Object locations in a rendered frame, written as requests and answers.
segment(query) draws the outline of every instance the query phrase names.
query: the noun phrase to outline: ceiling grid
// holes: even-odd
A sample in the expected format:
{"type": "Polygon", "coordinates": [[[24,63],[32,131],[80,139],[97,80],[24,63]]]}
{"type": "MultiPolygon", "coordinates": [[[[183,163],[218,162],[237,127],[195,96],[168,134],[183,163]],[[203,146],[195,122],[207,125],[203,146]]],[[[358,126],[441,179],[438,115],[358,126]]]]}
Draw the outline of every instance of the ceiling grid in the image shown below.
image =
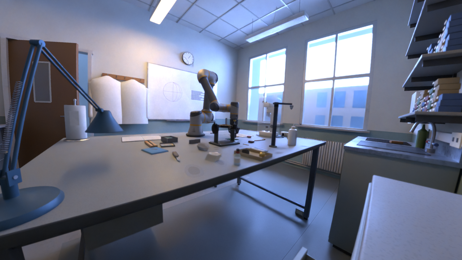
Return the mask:
{"type": "MultiPolygon", "coordinates": [[[[124,1],[150,12],[159,2],[124,1]]],[[[308,21],[274,35],[335,15],[335,10],[344,11],[370,1],[373,0],[177,0],[165,18],[230,47],[241,49],[251,45],[244,40],[247,35],[301,11],[309,15],[308,21]]]]}

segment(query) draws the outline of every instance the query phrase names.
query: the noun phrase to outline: shelf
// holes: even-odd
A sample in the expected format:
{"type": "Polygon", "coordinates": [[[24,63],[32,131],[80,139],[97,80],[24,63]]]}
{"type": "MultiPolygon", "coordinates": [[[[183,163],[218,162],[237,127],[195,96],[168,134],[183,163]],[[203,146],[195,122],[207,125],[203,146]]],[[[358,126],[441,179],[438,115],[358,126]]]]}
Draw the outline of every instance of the shelf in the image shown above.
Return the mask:
{"type": "MultiPolygon", "coordinates": [[[[418,10],[417,2],[414,0],[411,19],[418,10]]],[[[409,43],[406,56],[418,58],[419,55],[427,53],[427,48],[438,41],[438,36],[444,27],[444,21],[453,13],[462,12],[462,1],[459,0],[425,0],[417,20],[414,33],[409,43]]]]}
{"type": "Polygon", "coordinates": [[[450,78],[462,70],[462,50],[422,54],[403,85],[405,91],[431,89],[439,78],[450,78]]]}
{"type": "Polygon", "coordinates": [[[404,123],[462,124],[462,112],[412,112],[399,119],[404,123]]]}
{"type": "Polygon", "coordinates": [[[414,4],[412,5],[411,16],[409,17],[409,22],[407,23],[408,26],[414,28],[419,20],[420,11],[422,11],[422,7],[424,6],[425,0],[414,0],[414,4]]]}

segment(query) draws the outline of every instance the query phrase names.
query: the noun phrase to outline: door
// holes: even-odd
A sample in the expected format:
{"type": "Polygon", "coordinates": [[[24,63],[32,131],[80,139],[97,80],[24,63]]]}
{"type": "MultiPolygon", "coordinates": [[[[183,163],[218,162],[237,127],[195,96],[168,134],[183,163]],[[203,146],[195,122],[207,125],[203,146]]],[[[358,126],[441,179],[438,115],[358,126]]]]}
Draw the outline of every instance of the door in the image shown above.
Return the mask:
{"type": "MultiPolygon", "coordinates": [[[[79,80],[79,46],[76,43],[45,42],[45,44],[70,75],[79,80]]],[[[29,48],[29,41],[8,40],[10,93],[13,93],[15,82],[21,80],[29,48]]],[[[66,137],[64,105],[73,105],[73,99],[77,99],[77,102],[79,100],[76,89],[53,65],[46,63],[48,60],[45,56],[41,55],[40,61],[24,122],[18,156],[19,167],[66,137]]]]}

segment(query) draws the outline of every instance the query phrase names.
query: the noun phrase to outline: gray floor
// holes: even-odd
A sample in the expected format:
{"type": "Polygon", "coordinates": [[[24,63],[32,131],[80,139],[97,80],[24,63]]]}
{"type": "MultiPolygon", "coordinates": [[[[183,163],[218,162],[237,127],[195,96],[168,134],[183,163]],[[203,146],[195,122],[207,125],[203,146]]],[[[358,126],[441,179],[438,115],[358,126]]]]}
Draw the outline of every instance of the gray floor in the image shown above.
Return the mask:
{"type": "MultiPolygon", "coordinates": [[[[249,179],[304,203],[308,172],[279,164],[249,179]]],[[[350,257],[328,234],[339,180],[316,176],[308,221],[295,206],[248,183],[235,181],[164,205],[164,222],[88,254],[89,259],[292,260],[301,247],[316,260],[350,257]]],[[[24,247],[27,260],[77,259],[79,232],[24,247]]]]}

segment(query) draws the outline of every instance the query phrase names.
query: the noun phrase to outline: small black box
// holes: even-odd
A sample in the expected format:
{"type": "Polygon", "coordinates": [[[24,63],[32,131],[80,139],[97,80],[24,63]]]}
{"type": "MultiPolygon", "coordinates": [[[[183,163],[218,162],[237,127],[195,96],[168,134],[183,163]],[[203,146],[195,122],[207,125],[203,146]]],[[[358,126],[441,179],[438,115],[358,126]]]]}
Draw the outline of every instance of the small black box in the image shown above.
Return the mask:
{"type": "Polygon", "coordinates": [[[162,142],[172,143],[172,142],[178,142],[178,137],[174,137],[174,136],[162,136],[162,137],[160,137],[160,140],[161,140],[162,142]]]}

